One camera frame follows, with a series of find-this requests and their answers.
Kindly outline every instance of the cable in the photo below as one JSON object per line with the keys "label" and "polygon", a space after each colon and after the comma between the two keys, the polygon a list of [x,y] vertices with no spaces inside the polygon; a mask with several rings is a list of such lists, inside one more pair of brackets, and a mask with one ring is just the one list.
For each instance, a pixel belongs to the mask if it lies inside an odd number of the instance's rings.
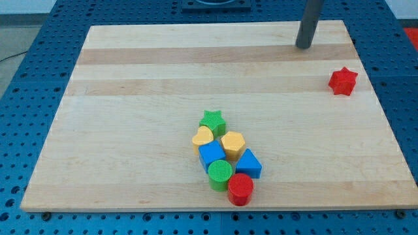
{"label": "cable", "polygon": [[11,56],[9,56],[9,57],[6,57],[6,58],[4,58],[4,59],[0,59],[0,63],[1,63],[1,62],[3,62],[3,61],[6,61],[6,60],[8,60],[8,59],[11,59],[11,58],[13,58],[13,57],[16,57],[16,56],[19,56],[19,55],[26,54],[26,53],[27,53],[27,51],[25,51],[25,52],[20,52],[20,53],[18,53],[18,54],[14,54],[14,55],[11,55]]}

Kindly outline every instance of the blue cube block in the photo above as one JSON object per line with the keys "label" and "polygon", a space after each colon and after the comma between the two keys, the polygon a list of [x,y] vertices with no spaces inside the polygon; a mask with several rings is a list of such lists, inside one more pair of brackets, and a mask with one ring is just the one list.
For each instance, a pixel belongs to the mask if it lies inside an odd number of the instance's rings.
{"label": "blue cube block", "polygon": [[253,152],[246,149],[236,164],[235,173],[244,173],[251,178],[258,179],[260,178],[262,168],[263,166],[261,166]]}
{"label": "blue cube block", "polygon": [[210,163],[216,160],[225,160],[226,155],[223,151],[221,144],[217,140],[214,140],[208,144],[199,147],[200,159],[204,171],[208,173]]}

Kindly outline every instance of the black pole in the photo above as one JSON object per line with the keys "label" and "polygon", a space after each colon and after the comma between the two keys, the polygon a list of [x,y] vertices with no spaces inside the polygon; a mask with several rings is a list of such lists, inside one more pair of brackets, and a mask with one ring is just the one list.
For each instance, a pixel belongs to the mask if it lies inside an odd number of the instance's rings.
{"label": "black pole", "polygon": [[297,47],[307,49],[311,46],[323,4],[324,0],[307,0],[296,38]]}

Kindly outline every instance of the yellow hexagon block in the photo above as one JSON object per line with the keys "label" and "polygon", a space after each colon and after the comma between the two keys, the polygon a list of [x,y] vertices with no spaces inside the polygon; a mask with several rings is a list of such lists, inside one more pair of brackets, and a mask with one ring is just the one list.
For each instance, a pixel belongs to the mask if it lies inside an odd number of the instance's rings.
{"label": "yellow hexagon block", "polygon": [[241,133],[228,131],[222,136],[221,145],[228,161],[237,161],[246,150],[246,141]]}
{"label": "yellow hexagon block", "polygon": [[214,141],[214,134],[209,127],[201,126],[197,129],[197,134],[191,139],[195,155],[199,154],[199,147]]}

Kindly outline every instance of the green block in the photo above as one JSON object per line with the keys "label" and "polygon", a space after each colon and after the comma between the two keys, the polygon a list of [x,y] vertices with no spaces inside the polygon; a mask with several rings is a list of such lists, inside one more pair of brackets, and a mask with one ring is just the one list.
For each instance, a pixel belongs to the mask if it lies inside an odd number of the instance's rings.
{"label": "green block", "polygon": [[222,118],[221,111],[204,111],[203,118],[199,123],[199,127],[207,126],[214,134],[214,138],[217,138],[225,134],[227,123]]}
{"label": "green block", "polygon": [[233,175],[233,167],[227,161],[217,160],[209,165],[208,169],[210,187],[219,192],[228,189],[229,178]]}

